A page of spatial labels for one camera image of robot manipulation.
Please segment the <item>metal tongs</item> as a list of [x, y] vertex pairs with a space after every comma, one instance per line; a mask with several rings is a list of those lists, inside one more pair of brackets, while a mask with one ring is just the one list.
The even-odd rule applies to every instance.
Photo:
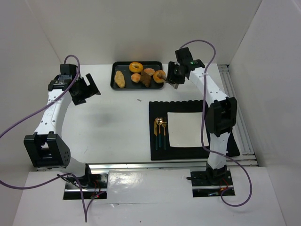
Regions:
[[176, 83], [172, 83], [172, 82], [168, 81], [166, 75], [161, 75], [161, 74], [160, 74], [160, 75], [158, 75], [158, 78], [164, 80], [165, 83], [171, 85], [174, 89], [178, 89], [178, 86], [179, 86], [179, 85], [176, 84]]

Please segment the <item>orange glazed donut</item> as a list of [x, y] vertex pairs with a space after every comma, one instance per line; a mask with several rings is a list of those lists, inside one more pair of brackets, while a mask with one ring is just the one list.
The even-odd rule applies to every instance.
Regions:
[[165, 74], [165, 72], [163, 70], [157, 70], [153, 74], [153, 79], [158, 84], [164, 83], [165, 79], [166, 79], [166, 74]]

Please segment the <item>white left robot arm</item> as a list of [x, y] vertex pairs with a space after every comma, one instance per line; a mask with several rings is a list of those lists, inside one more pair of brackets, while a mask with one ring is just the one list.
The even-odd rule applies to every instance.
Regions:
[[100, 92], [91, 76], [84, 78], [78, 74], [73, 64], [61, 64], [60, 74], [48, 85], [48, 107], [40, 124], [32, 135], [24, 138], [24, 146], [33, 166], [39, 170], [59, 170], [74, 174], [86, 188], [97, 179], [92, 176], [88, 164], [79, 162], [71, 156], [71, 151], [62, 139], [63, 121], [70, 103], [80, 105], [87, 98]]

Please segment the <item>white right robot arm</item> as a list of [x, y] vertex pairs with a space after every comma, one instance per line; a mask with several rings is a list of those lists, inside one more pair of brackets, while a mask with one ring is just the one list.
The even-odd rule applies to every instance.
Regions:
[[218, 182], [227, 171], [227, 145], [236, 124], [237, 101], [220, 89], [206, 72], [206, 65], [199, 59], [194, 60], [188, 47], [176, 50], [175, 55], [177, 61], [169, 62], [166, 82], [176, 89], [188, 79], [201, 91], [205, 106], [201, 132], [210, 134], [210, 144], [203, 145], [209, 157], [202, 179]]

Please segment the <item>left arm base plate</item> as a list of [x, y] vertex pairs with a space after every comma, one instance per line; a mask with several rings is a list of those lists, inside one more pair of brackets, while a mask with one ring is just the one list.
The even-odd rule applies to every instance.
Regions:
[[[66, 177], [63, 199], [80, 200], [79, 185], [73, 177]], [[85, 200], [95, 198], [97, 200], [107, 199], [108, 172], [92, 174], [90, 182], [81, 183], [83, 197]]]

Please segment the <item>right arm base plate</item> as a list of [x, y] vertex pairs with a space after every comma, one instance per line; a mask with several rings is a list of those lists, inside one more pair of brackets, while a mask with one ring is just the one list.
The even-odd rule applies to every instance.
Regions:
[[186, 177], [191, 182], [193, 198], [218, 197], [222, 192], [224, 196], [235, 196], [231, 172], [228, 170], [224, 176], [209, 180], [204, 171], [191, 171]]

